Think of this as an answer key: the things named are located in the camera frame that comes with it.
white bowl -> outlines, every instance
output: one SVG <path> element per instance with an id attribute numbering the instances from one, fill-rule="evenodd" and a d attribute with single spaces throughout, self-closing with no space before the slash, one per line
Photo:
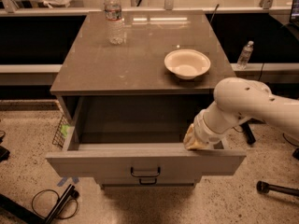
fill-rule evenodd
<path id="1" fill-rule="evenodd" d="M 211 66 L 206 55 L 193 49 L 178 49 L 164 59 L 166 68 L 181 79 L 193 79 L 203 75 Z"/>

small bottle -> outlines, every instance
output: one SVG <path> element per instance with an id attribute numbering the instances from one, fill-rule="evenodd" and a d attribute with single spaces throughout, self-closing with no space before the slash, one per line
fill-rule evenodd
<path id="1" fill-rule="evenodd" d="M 104 5 L 108 39 L 112 44 L 121 44 L 124 40 L 121 0 L 105 0 Z"/>
<path id="2" fill-rule="evenodd" d="M 253 52 L 253 41 L 249 41 L 249 43 L 244 46 L 242 52 L 237 60 L 236 67 L 240 70 L 244 70 L 246 68 L 247 63 L 249 62 L 249 58 L 251 53 Z"/>

drawer handle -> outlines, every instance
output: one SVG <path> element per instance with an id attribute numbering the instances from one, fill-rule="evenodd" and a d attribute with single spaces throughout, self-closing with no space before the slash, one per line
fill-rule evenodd
<path id="1" fill-rule="evenodd" d="M 152 174 L 152 175 L 136 175 L 136 174 L 134 174 L 134 168 L 131 167 L 131 176 L 133 176 L 133 177 L 138 177 L 138 178 L 143 178 L 143 177 L 157 177 L 158 175 L 160 175 L 160 173 L 161 173 L 161 169 L 160 169 L 160 167 L 158 167 L 158 172 L 156 174 Z"/>
<path id="2" fill-rule="evenodd" d="M 155 178 L 153 182 L 142 182 L 141 178 L 139 178 L 139 184 L 140 185 L 155 185 L 155 184 L 157 184 L 157 178 Z"/>

cabinet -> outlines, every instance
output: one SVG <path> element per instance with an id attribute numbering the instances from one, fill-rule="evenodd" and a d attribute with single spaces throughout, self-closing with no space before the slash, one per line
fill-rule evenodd
<path id="1" fill-rule="evenodd" d="M 106 40 L 91 12 L 51 88 L 71 127 L 61 152 L 47 154 L 60 176 L 92 176 L 109 186 L 194 186 L 202 175 L 232 175 L 244 160 L 223 139 L 187 151 L 182 139 L 215 85 L 235 74 L 201 11 L 124 12 L 127 40 Z M 174 49 L 211 60 L 204 76 L 182 81 L 164 67 Z"/>

robotic hand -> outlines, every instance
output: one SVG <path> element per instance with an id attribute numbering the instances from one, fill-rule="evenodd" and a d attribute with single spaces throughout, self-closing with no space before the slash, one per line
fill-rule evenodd
<path id="1" fill-rule="evenodd" d="M 209 148 L 219 143 L 228 130 L 252 118 L 299 140 L 298 100 L 276 96 L 262 82 L 231 77 L 217 84 L 214 102 L 194 118 L 184 146 Z"/>

